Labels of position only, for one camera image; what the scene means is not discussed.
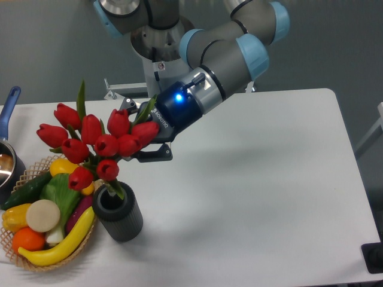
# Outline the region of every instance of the pot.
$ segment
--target pot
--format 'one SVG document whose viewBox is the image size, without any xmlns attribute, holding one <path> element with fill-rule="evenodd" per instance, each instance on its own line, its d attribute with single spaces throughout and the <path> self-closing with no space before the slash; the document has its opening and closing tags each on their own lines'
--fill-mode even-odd
<svg viewBox="0 0 383 287">
<path fill-rule="evenodd" d="M 24 163 L 7 142 L 8 124 L 20 93 L 20 87 L 11 89 L 0 114 L 0 204 L 7 201 L 13 187 L 25 171 Z"/>
</svg>

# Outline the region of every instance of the robotic arm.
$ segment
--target robotic arm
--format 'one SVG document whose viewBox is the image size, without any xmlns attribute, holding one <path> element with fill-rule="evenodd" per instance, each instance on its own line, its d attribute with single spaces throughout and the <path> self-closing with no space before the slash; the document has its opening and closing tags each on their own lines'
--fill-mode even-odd
<svg viewBox="0 0 383 287">
<path fill-rule="evenodd" d="M 159 124 L 152 143 L 162 146 L 156 152 L 138 152 L 133 157 L 139 161 L 171 160 L 166 143 L 264 73 L 269 67 L 265 45 L 288 33 L 288 13 L 278 2 L 225 2 L 231 21 L 210 31 L 192 29 L 178 13 L 178 0 L 95 2 L 112 35 L 131 32 L 144 64 L 148 95 L 158 94 L 148 120 Z M 130 99 L 121 108 L 137 110 Z"/>
</svg>

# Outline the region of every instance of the gray floor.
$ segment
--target gray floor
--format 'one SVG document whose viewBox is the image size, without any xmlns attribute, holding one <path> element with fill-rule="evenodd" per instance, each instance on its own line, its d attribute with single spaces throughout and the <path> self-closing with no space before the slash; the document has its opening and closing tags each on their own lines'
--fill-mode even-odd
<svg viewBox="0 0 383 287">
<path fill-rule="evenodd" d="M 197 28 L 229 19 L 222 0 L 180 2 Z M 270 68 L 256 81 L 259 91 L 332 89 L 355 146 L 383 102 L 383 1 L 280 2 L 291 30 L 269 47 Z M 23 89 L 19 103 L 41 103 L 75 100 L 82 79 L 92 100 L 105 95 L 104 78 L 110 84 L 144 81 L 129 37 L 111 39 L 89 0 L 0 2 L 0 27 L 0 105 L 14 85 Z M 358 162 L 374 212 L 383 210 L 382 157 L 380 139 Z"/>
</svg>

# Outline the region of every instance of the blue pot handle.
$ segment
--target blue pot handle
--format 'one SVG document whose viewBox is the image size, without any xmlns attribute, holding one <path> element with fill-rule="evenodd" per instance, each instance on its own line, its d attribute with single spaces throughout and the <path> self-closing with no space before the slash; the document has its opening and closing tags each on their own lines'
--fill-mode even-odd
<svg viewBox="0 0 383 287">
<path fill-rule="evenodd" d="M 5 101 L 5 105 L 0 114 L 0 139 L 8 139 L 8 123 L 10 122 L 11 114 L 22 90 L 20 87 L 11 88 L 10 94 Z"/>
</svg>

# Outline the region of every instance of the black vase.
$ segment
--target black vase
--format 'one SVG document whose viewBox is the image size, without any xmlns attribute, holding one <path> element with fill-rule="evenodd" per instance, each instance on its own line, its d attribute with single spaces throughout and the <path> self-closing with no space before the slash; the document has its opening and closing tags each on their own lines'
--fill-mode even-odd
<svg viewBox="0 0 383 287">
<path fill-rule="evenodd" d="M 138 235 L 144 222 L 133 190 L 123 182 L 120 185 L 124 199 L 111 194 L 103 185 L 93 196 L 93 210 L 114 240 L 126 242 Z"/>
</svg>

